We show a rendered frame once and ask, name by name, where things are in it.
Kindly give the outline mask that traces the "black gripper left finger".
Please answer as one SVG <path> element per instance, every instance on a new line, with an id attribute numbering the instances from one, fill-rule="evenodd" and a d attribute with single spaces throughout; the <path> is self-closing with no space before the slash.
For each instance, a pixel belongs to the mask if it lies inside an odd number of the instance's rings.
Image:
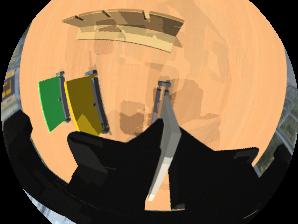
<path id="1" fill-rule="evenodd" d="M 140 181 L 138 200 L 146 201 L 161 156 L 164 125 L 164 119 L 158 117 L 128 143 L 81 131 L 69 132 L 67 143 L 77 165 L 86 165 L 112 176 Z"/>

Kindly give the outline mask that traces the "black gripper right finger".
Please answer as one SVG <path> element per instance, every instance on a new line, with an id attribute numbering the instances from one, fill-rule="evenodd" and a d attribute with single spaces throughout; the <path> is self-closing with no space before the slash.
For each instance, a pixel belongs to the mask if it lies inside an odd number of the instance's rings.
<path id="1" fill-rule="evenodd" d="M 241 165 L 253 164 L 259 148 L 225 149 L 214 152 L 180 127 L 181 136 L 168 169 L 170 210 L 185 209 L 217 173 Z"/>

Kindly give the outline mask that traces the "dark green board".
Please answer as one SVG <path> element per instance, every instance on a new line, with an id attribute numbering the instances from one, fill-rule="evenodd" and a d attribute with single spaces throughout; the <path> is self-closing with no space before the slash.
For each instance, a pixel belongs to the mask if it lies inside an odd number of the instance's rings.
<path id="1" fill-rule="evenodd" d="M 43 115 L 49 132 L 55 131 L 61 123 L 67 120 L 64 116 L 63 104 L 59 100 L 61 97 L 60 77 L 63 77 L 63 75 L 37 81 L 39 83 L 40 104 L 41 108 L 43 108 Z"/>

